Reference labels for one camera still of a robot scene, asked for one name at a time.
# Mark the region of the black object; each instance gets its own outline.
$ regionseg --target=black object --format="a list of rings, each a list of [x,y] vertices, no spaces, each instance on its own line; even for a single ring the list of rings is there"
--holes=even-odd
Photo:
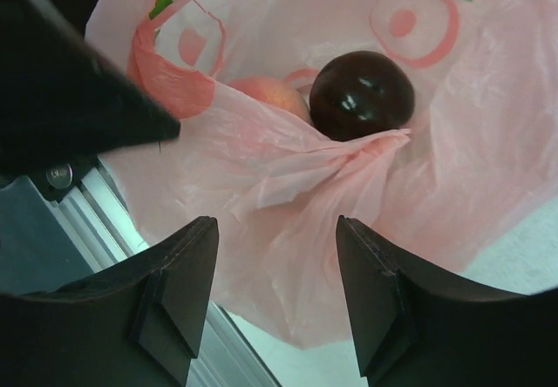
[[[374,51],[334,58],[310,90],[314,127],[337,141],[400,128],[411,119],[414,106],[409,78],[393,60]]]
[[[84,43],[96,2],[0,0],[0,174],[178,137],[179,121]]]
[[[0,295],[2,385],[184,386],[217,256],[215,219],[50,294]]]
[[[558,385],[558,289],[518,295],[472,282],[343,217],[337,252],[370,386]]]

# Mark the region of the plum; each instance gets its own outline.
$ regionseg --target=plum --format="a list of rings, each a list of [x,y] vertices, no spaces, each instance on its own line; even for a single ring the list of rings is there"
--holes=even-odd
[[[411,81],[387,56],[353,51],[331,60],[310,90],[314,127],[335,141],[400,128],[415,105]]]

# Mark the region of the pink curved line print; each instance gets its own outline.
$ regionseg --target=pink curved line print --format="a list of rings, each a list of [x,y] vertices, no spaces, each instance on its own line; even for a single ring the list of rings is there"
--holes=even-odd
[[[369,17],[369,23],[373,34],[376,36],[378,42],[382,45],[382,47],[384,47],[385,52],[389,57],[400,60],[410,67],[416,69],[424,69],[426,67],[437,64],[453,50],[453,47],[457,43],[460,27],[459,10],[455,0],[440,0],[446,6],[448,11],[448,25],[446,28],[446,34],[433,51],[421,58],[408,58],[407,56],[394,51],[392,48],[390,48],[387,40],[382,38],[381,35],[378,33],[378,30],[374,27],[372,15],[374,13],[374,9],[381,1],[382,0],[377,0],[374,3]],[[406,37],[412,32],[416,23],[416,14],[410,9],[403,8],[401,10],[398,10],[391,17],[388,25],[388,31],[395,38]]]

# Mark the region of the red dot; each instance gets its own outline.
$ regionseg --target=red dot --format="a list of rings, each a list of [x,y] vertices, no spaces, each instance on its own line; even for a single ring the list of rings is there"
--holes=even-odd
[[[398,10],[390,19],[390,33],[397,38],[401,38],[409,34],[415,24],[417,16],[412,10]]]

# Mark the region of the pink plastic bag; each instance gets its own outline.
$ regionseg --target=pink plastic bag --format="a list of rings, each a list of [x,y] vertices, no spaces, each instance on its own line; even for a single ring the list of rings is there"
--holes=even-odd
[[[100,0],[87,38],[183,119],[104,157],[140,233],[217,217],[213,299],[294,345],[350,335],[340,214],[460,270],[558,194],[558,0]],[[413,82],[408,130],[332,142],[224,85],[362,49]]]

